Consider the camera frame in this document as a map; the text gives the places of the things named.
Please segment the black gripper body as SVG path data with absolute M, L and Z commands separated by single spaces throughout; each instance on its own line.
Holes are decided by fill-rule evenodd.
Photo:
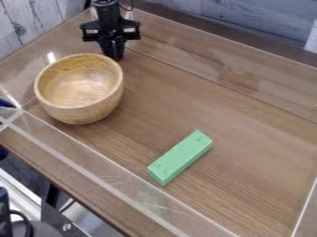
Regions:
M 118 0 L 92 0 L 97 20 L 81 23 L 79 29 L 83 31 L 83 41 L 92 42 L 100 35 L 106 35 L 111 40 L 122 36 L 124 40 L 139 40 L 140 23 L 124 19 L 120 13 Z

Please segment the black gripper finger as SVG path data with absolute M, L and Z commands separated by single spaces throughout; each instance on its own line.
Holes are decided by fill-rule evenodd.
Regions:
M 120 60 L 124 56 L 126 49 L 126 39 L 123 37 L 116 37 L 114 40 L 114 58 Z
M 114 57 L 112 42 L 108 39 L 100 37 L 97 39 L 97 43 L 100 45 L 104 55 L 108 57 Z

